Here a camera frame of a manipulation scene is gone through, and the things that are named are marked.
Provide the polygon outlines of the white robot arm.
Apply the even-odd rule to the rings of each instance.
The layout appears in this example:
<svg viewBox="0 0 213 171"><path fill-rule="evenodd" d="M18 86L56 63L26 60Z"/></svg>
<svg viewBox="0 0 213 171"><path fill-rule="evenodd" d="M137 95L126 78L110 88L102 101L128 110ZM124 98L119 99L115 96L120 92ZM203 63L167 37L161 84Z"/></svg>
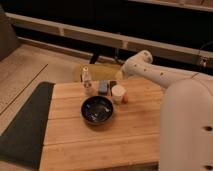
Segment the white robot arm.
<svg viewBox="0 0 213 171"><path fill-rule="evenodd" d="M213 76L155 65L147 50L127 59L122 72L165 89L159 171L213 171Z"/></svg>

